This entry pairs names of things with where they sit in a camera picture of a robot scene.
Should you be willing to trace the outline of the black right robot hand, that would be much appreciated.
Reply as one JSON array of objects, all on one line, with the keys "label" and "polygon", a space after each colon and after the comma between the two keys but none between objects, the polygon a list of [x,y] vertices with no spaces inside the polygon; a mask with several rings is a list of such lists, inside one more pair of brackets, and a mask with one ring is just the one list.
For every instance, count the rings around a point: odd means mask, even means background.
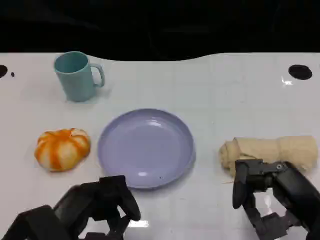
[{"label": "black right robot hand", "polygon": [[[271,188],[274,197],[285,207],[284,216],[276,212],[261,216],[256,208],[257,192]],[[320,238],[320,193],[290,162],[265,163],[262,159],[235,161],[232,205],[243,207],[261,240],[275,240],[287,235],[291,227],[303,227],[306,239]]]}]

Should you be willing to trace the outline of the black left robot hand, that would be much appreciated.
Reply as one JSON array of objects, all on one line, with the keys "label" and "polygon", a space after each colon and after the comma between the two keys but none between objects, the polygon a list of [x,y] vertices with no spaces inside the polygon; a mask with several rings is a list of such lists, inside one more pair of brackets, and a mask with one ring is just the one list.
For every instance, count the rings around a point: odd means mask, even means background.
[{"label": "black left robot hand", "polygon": [[88,232],[86,240],[122,240],[130,221],[140,221],[138,204],[123,175],[71,187],[53,208],[72,240],[77,240],[89,218],[106,221],[109,232]]}]

